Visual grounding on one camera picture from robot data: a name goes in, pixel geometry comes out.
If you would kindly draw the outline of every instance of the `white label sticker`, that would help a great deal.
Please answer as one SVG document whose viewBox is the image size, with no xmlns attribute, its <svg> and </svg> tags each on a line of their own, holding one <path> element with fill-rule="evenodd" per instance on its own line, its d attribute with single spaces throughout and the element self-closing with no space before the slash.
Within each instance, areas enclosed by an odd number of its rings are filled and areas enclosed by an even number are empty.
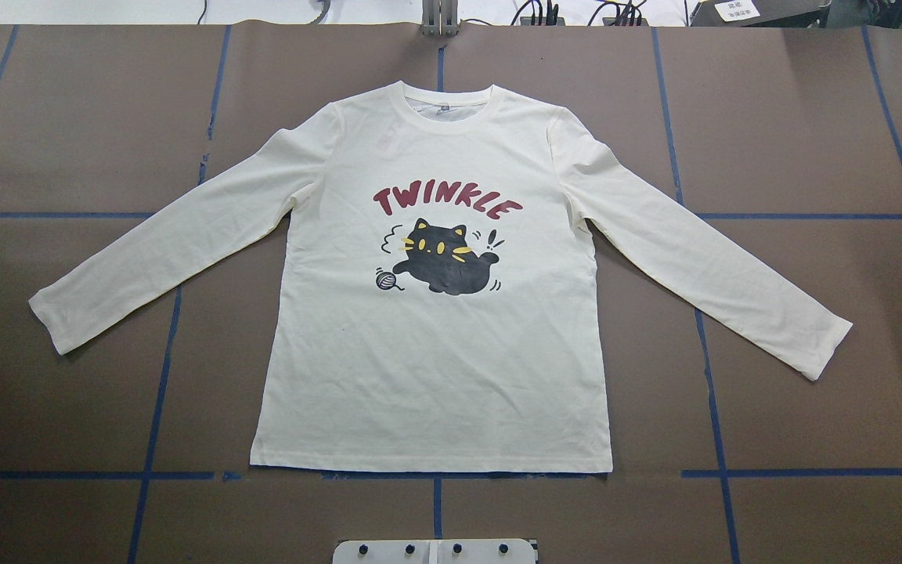
<svg viewBox="0 0 902 564">
<path fill-rule="evenodd" d="M 733 0 L 716 4 L 716 11 L 723 21 L 747 20 L 761 15 L 752 0 Z"/>
</svg>

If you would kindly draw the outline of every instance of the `red lettering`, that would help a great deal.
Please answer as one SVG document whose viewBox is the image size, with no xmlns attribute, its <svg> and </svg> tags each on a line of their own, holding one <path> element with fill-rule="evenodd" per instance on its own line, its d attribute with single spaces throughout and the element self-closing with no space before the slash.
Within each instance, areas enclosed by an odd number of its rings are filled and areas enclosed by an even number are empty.
<svg viewBox="0 0 902 564">
<path fill-rule="evenodd" d="M 454 201 L 455 205 L 465 204 L 466 206 L 472 205 L 472 197 L 479 196 L 482 193 L 482 190 L 476 190 L 477 183 L 469 182 L 466 183 L 465 188 L 461 189 L 461 193 L 458 195 L 458 199 Z"/>
<path fill-rule="evenodd" d="M 390 188 L 386 188 L 383 190 L 378 190 L 378 193 L 375 194 L 375 197 L 372 197 L 372 200 L 382 204 L 382 210 L 385 210 L 386 215 L 391 215 L 391 204 L 388 201 L 388 195 L 391 192 Z"/>
<path fill-rule="evenodd" d="M 397 186 L 393 186 L 393 188 L 391 188 L 391 193 L 393 193 L 395 201 L 398 202 L 400 206 L 404 208 L 415 206 L 416 199 L 420 193 L 420 181 L 413 181 L 413 183 L 409 185 L 408 190 L 399 190 Z"/>
<path fill-rule="evenodd" d="M 445 181 L 441 181 L 441 185 L 437 186 L 437 199 L 434 202 L 440 202 L 440 200 L 444 200 L 448 204 L 451 203 L 451 200 L 454 198 L 454 193 L 458 192 L 458 189 L 461 188 L 461 182 L 452 183 L 451 186 L 448 186 L 448 183 Z"/>
<path fill-rule="evenodd" d="M 485 195 L 485 196 L 483 196 L 483 197 L 480 197 L 479 201 L 476 202 L 475 204 L 473 204 L 472 208 L 473 208 L 473 210 L 475 210 L 475 211 L 477 211 L 477 212 L 483 212 L 483 211 L 485 212 L 485 211 L 486 211 L 486 207 L 484 207 L 484 206 L 485 206 L 486 204 L 489 204 L 489 203 L 492 202 L 493 200 L 496 200 L 498 197 L 500 197 L 500 193 L 499 193 L 499 192 L 490 192 L 490 193 L 487 193 L 487 195 Z"/>
<path fill-rule="evenodd" d="M 424 190 L 424 192 L 423 192 L 423 203 L 424 204 L 430 204 L 430 196 L 431 196 L 431 193 L 434 192 L 434 185 L 436 183 L 437 183 L 437 181 L 435 181 L 435 179 L 429 179 L 429 181 L 427 181 L 427 189 Z"/>
<path fill-rule="evenodd" d="M 498 220 L 500 219 L 500 214 L 505 214 L 510 210 L 523 210 L 523 206 L 521 204 L 514 202 L 513 200 L 507 200 L 502 204 L 497 204 L 496 207 L 489 210 L 487 215 L 489 215 L 490 219 Z"/>
</svg>

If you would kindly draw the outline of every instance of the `crew neckline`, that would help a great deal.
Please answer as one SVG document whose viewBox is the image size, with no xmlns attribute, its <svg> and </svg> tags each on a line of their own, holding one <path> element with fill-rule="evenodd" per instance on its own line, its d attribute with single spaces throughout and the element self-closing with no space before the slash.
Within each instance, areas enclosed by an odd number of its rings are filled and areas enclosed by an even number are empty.
<svg viewBox="0 0 902 564">
<path fill-rule="evenodd" d="M 487 89 L 476 92 L 434 92 L 434 90 L 417 89 L 415 86 L 399 80 L 390 85 L 389 100 L 397 114 L 405 121 L 416 125 L 427 132 L 433 133 L 461 133 L 477 128 L 493 114 L 500 99 L 500 87 L 490 85 Z M 434 121 L 429 117 L 417 114 L 409 99 L 422 101 L 422 103 L 450 104 L 450 106 L 472 106 L 472 104 L 484 104 L 474 115 L 458 121 Z"/>
</svg>

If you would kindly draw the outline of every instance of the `shirt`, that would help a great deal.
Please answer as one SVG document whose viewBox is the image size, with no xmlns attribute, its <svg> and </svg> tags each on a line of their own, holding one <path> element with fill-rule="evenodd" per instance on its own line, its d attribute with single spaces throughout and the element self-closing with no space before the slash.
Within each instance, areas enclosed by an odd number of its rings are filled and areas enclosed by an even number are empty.
<svg viewBox="0 0 902 564">
<path fill-rule="evenodd" d="M 610 472 L 588 221 L 806 378 L 851 327 L 566 108 L 403 82 L 280 129 L 30 306 L 68 353 L 289 212 L 254 465 Z"/>
</svg>

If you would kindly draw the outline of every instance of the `squiggly line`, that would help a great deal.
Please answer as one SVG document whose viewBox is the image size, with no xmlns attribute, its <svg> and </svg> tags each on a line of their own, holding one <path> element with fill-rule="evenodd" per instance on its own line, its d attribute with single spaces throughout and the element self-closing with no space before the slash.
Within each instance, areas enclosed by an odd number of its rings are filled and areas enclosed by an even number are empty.
<svg viewBox="0 0 902 564">
<path fill-rule="evenodd" d="M 385 247 L 388 246 L 388 238 L 391 237 L 391 236 L 393 236 L 393 235 L 395 235 L 395 230 L 398 229 L 398 228 L 400 228 L 400 227 L 402 227 L 402 224 L 398 224 L 397 226 L 391 228 L 391 232 L 390 232 L 388 235 L 385 236 L 385 239 L 384 239 L 385 242 L 382 243 L 382 251 L 384 251 L 384 252 L 386 252 L 386 253 L 388 253 L 388 254 L 391 254 L 391 251 L 386 251 L 386 250 L 385 250 Z"/>
</svg>

